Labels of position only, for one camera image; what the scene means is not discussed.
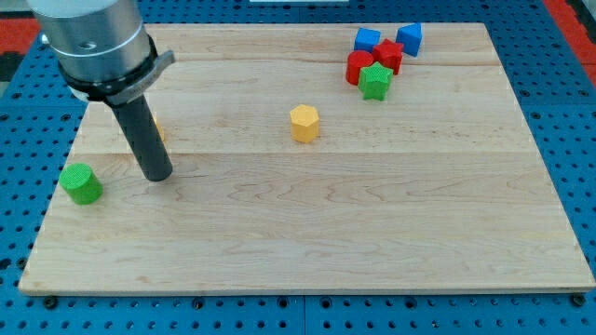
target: black cylindrical rod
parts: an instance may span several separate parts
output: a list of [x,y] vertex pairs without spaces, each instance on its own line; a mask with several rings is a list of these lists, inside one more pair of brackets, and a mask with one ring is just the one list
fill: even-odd
[[113,107],[113,111],[145,178],[163,181],[169,177],[171,162],[145,97]]

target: green pentagonal block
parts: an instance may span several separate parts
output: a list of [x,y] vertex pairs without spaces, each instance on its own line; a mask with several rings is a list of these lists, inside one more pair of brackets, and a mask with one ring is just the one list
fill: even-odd
[[77,205],[91,204],[103,193],[103,187],[93,170],[83,163],[63,169],[58,182]]
[[391,85],[393,70],[386,68],[376,61],[369,67],[360,69],[358,89],[363,93],[364,100],[377,99],[383,101]]

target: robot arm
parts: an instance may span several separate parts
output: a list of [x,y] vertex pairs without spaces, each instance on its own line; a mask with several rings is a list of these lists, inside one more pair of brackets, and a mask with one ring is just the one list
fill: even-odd
[[77,98],[114,111],[142,172],[162,181],[172,171],[143,92],[174,62],[158,56],[135,0],[28,0]]

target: wood grain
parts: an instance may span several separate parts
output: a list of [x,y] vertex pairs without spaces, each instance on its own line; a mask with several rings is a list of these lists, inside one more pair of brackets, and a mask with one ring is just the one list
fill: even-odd
[[[400,24],[367,27],[394,37]],[[344,79],[358,26],[149,26],[174,174],[142,178],[90,104],[20,282],[33,295],[577,292],[595,282],[481,24],[425,24],[386,101]],[[291,140],[315,105],[321,135]]]

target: yellow hexagonal block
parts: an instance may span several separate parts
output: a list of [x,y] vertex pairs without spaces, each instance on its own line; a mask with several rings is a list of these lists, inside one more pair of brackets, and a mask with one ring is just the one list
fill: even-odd
[[290,112],[291,137],[295,141],[309,143],[318,136],[317,108],[299,105]]

